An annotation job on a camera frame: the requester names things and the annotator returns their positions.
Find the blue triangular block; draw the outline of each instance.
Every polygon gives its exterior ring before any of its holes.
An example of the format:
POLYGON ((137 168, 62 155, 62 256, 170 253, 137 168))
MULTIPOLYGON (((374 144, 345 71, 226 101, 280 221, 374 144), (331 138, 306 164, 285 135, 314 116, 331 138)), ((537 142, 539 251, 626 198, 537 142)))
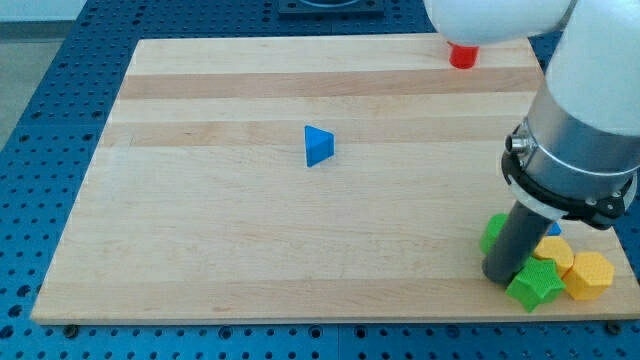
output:
POLYGON ((547 233, 547 236, 558 236, 560 234, 562 234, 562 228, 560 228, 558 223, 553 223, 551 229, 549 229, 549 232, 547 233))
POLYGON ((307 152, 307 166, 312 167, 320 161, 333 156, 333 134, 313 126, 304 127, 304 146, 307 152))

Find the yellow hexagonal block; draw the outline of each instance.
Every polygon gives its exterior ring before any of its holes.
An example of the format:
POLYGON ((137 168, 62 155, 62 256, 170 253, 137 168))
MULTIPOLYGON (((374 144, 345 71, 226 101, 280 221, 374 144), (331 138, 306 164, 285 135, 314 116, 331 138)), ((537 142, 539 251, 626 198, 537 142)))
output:
POLYGON ((538 260, 553 260, 556 262, 556 272, 563 277, 573 266, 573 250, 560 236, 545 236, 542 238, 533 257, 538 260))
POLYGON ((582 252, 562 281, 575 300, 593 300, 611 286, 614 273, 615 267, 599 252, 582 252))

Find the blue perforated table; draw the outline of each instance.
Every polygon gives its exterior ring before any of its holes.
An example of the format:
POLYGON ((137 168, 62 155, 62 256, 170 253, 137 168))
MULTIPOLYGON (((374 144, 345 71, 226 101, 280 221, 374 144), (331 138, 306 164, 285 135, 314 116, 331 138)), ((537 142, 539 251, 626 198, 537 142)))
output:
MULTIPOLYGON (((40 327, 29 313, 141 38, 431 32, 418 0, 383 17, 279 19, 269 1, 88 1, 0 153, 0 359, 638 358, 640 322, 40 327)), ((541 64, 559 34, 532 38, 541 64)), ((640 274, 639 205, 616 225, 640 274)))

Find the pile of blocks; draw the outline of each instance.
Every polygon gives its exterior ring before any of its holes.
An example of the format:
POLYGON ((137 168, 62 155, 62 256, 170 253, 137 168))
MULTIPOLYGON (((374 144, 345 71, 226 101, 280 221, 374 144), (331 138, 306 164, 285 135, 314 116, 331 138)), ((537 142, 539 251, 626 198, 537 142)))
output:
MULTIPOLYGON (((489 221, 480 240, 485 254, 506 220, 506 214, 497 214, 489 221)), ((507 295, 518 300, 528 312, 539 304, 554 301, 563 290, 574 300, 597 299, 613 283, 615 268, 602 254, 590 251, 574 255, 559 236, 561 232, 559 225, 554 224, 507 287, 507 295)))

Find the wooden board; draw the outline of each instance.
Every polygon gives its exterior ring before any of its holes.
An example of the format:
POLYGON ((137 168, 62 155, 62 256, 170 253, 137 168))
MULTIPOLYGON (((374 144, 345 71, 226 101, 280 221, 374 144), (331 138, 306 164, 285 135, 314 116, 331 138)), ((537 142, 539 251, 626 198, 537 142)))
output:
POLYGON ((144 40, 32 317, 43 324, 634 318, 613 231, 563 223, 616 266, 600 299, 527 314, 478 240, 513 197, 498 159, 542 79, 525 40, 450 68, 438 35, 144 40), (335 134, 305 166, 304 125, 335 134))

